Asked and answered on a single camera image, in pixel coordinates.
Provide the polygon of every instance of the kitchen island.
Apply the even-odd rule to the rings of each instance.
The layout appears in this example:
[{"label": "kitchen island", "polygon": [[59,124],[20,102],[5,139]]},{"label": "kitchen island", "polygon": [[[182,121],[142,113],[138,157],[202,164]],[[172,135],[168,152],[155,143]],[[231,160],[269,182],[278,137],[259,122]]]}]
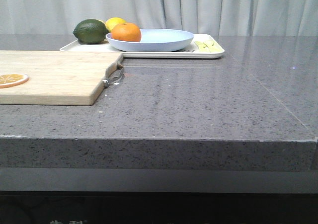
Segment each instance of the kitchen island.
[{"label": "kitchen island", "polygon": [[214,38],[219,59],[125,58],[92,106],[0,105],[0,190],[318,193],[317,37]]}]

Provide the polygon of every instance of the white curtain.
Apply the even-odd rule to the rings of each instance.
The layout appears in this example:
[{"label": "white curtain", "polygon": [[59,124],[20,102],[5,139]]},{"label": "white curtain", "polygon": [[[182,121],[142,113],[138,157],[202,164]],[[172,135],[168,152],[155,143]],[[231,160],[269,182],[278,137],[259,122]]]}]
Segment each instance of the white curtain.
[{"label": "white curtain", "polygon": [[238,36],[317,36],[318,0],[0,0],[0,34],[71,34],[87,18]]}]

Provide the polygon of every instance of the white tray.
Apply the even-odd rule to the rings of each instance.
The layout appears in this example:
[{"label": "white tray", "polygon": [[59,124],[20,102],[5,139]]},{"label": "white tray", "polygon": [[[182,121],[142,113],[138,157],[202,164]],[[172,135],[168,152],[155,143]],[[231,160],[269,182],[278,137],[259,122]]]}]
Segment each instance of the white tray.
[{"label": "white tray", "polygon": [[225,50],[215,41],[220,52],[200,52],[194,41],[204,42],[214,40],[208,34],[194,34],[194,38],[187,47],[176,52],[124,52],[112,47],[106,40],[100,44],[80,44],[75,40],[68,45],[60,48],[60,51],[78,51],[78,52],[122,52],[125,58],[193,58],[193,59],[215,59],[221,57]]}]

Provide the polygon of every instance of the wooden cutting board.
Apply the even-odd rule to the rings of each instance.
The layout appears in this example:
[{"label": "wooden cutting board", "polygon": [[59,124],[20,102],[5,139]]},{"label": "wooden cutting board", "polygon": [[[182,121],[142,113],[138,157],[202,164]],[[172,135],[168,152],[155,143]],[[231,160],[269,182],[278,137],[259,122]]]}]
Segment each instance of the wooden cutting board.
[{"label": "wooden cutting board", "polygon": [[92,105],[123,60],[120,52],[0,51],[0,75],[26,74],[0,88],[0,104]]}]

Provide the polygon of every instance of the orange slice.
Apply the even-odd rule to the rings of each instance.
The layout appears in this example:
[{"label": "orange slice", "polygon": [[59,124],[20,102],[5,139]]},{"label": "orange slice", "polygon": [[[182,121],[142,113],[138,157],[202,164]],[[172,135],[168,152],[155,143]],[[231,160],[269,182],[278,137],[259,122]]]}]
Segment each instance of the orange slice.
[{"label": "orange slice", "polygon": [[0,88],[17,86],[29,80],[25,74],[2,74],[0,75]]}]

